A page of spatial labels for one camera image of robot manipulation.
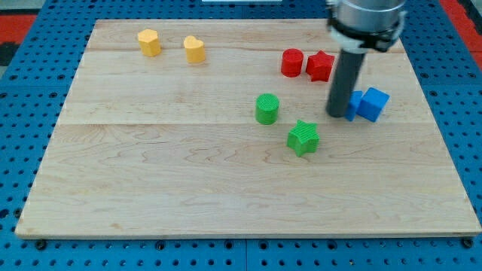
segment yellow pentagon block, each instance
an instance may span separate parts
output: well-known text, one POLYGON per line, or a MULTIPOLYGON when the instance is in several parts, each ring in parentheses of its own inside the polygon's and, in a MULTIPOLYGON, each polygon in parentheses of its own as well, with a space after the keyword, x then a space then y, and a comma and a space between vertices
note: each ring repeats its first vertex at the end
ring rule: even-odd
POLYGON ((145 56, 156 56, 160 53, 160 42, 157 31, 146 29, 137 34, 142 54, 145 56))
POLYGON ((196 37, 187 36, 184 39, 184 48, 186 49, 186 58, 189 63, 199 63, 206 60, 204 42, 196 37))

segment green cylinder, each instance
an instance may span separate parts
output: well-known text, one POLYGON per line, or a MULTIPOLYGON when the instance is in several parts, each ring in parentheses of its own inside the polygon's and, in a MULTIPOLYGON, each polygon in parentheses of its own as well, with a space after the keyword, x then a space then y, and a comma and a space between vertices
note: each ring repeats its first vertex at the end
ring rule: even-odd
POLYGON ((279 100, 271 93, 261 94, 256 99, 256 120, 264 125, 276 122, 278 118, 279 100))

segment blue pegboard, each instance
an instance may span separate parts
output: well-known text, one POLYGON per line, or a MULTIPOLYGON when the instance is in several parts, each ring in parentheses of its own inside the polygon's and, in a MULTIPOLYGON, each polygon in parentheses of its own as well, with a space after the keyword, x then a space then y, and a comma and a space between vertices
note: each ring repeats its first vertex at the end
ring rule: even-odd
MULTIPOLYGON (((482 269, 482 238, 24 241, 13 231, 97 19, 322 18, 323 1, 47 0, 0 81, 0 269, 482 269)), ((482 75, 437 1, 401 39, 479 218, 482 75)))

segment blue cube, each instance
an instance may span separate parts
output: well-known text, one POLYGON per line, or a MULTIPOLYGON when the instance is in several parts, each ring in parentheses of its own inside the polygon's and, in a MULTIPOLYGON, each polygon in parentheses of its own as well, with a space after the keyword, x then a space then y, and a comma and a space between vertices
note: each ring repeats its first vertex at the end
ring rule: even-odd
POLYGON ((371 87, 361 98, 356 114, 375 122, 389 99, 390 95, 371 87))
POLYGON ((351 98, 349 99, 348 108, 345 112, 345 118, 349 121, 353 121, 356 115, 356 111, 360 106, 360 102, 362 101, 363 91, 357 90, 353 91, 351 98))

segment toy block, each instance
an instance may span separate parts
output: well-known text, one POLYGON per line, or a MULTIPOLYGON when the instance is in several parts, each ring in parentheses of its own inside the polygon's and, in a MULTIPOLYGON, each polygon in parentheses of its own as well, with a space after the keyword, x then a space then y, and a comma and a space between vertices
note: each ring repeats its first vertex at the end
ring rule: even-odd
POLYGON ((137 40, 141 46, 141 52, 145 56, 156 56, 160 53, 160 42, 157 31, 146 29, 137 34, 137 40))
POLYGON ((316 55, 308 56, 307 74, 311 81, 328 82, 333 68, 334 56, 328 55, 320 50, 316 55))
POLYGON ((206 51, 204 50, 204 42, 194 36, 187 36, 184 39, 184 48, 186 49, 186 59, 188 63, 199 63, 206 60, 206 51))
POLYGON ((276 122, 278 118, 279 100, 271 93, 261 94, 256 99, 256 120, 264 125, 276 122))
POLYGON ((345 112, 345 118, 349 121, 353 121, 355 119, 356 111, 360 106, 360 102, 362 101, 363 91, 357 90, 353 91, 352 96, 349 99, 348 108, 345 112))
POLYGON ((286 145, 294 150, 296 156, 314 153, 318 147, 319 136, 316 133, 316 123, 305 123, 298 120, 296 126, 289 131, 286 145))
POLYGON ((390 95, 371 87, 361 98, 356 114, 376 122, 389 99, 390 95))
POLYGON ((281 73, 289 78, 295 78, 300 75, 303 58, 303 52, 298 49, 291 48, 285 50, 281 61, 281 73))

